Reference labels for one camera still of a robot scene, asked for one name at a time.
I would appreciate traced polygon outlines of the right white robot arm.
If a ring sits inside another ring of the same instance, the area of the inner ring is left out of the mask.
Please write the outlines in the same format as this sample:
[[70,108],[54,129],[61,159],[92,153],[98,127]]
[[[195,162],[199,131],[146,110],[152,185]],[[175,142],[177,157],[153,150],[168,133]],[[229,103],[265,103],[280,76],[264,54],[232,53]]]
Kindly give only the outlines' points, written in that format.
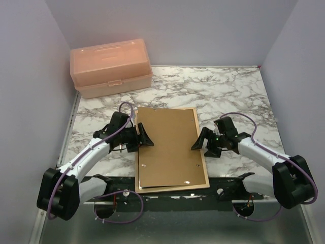
[[222,151],[233,151],[265,168],[270,176],[249,172],[237,177],[234,194],[245,199],[251,193],[275,198],[291,209],[300,204],[311,204],[318,196],[318,189],[306,160],[288,156],[257,142],[254,134],[239,133],[228,114],[214,121],[215,130],[202,128],[192,150],[206,148],[205,156],[219,158]]

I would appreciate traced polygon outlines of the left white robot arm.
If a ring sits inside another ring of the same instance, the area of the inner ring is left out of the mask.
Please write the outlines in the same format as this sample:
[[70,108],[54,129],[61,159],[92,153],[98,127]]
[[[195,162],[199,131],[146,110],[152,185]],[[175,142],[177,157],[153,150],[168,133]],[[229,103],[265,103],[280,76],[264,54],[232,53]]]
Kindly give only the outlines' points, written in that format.
[[124,145],[129,153],[138,151],[141,146],[154,146],[143,124],[135,126],[131,119],[130,115],[115,111],[110,122],[94,132],[89,144],[75,158],[57,169],[47,169],[41,181],[37,208],[45,210],[49,218],[67,221],[81,203],[95,197],[109,200],[113,193],[110,178],[97,174],[90,180],[83,179],[118,146]]

